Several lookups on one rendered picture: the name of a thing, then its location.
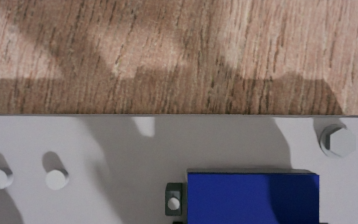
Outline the blue rectangular plate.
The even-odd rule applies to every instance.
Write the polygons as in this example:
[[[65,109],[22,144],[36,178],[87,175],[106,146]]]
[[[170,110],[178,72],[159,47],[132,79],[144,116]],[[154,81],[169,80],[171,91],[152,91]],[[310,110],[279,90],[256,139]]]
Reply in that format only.
[[[187,224],[320,224],[320,175],[187,169]]]

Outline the grey fixture plate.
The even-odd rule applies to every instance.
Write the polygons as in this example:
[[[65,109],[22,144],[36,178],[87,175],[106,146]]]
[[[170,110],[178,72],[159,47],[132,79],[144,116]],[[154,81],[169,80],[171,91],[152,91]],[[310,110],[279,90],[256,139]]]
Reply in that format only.
[[[325,155],[344,125],[356,150]],[[0,224],[187,224],[187,169],[307,169],[320,175],[320,222],[358,224],[358,115],[0,114]],[[46,184],[62,168],[69,182]],[[165,215],[182,183],[182,215]]]

